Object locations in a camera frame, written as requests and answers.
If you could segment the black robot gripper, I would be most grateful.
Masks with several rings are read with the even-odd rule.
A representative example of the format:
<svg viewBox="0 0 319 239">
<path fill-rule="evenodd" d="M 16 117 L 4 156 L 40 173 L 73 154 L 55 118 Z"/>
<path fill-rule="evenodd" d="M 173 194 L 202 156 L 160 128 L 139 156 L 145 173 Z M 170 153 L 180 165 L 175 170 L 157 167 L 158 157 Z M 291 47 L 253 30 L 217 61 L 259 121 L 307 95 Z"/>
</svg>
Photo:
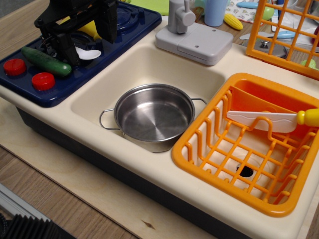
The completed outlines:
<svg viewBox="0 0 319 239">
<path fill-rule="evenodd" d="M 91 21 L 99 36 L 114 43 L 117 38 L 116 0 L 51 0 L 46 10 L 35 20 L 42 36 L 56 36 L 57 51 L 69 64 L 80 65 L 71 35 Z"/>
</svg>

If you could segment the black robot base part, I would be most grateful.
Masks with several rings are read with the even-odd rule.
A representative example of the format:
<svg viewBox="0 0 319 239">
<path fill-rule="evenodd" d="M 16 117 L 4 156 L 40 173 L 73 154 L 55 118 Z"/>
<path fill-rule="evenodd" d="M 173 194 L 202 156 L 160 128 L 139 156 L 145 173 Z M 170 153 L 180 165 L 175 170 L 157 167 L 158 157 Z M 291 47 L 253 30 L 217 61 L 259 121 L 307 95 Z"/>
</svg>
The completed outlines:
<svg viewBox="0 0 319 239">
<path fill-rule="evenodd" d="M 75 237 L 50 220 L 15 215 L 7 220 L 0 215 L 1 239 L 74 239 Z"/>
</svg>

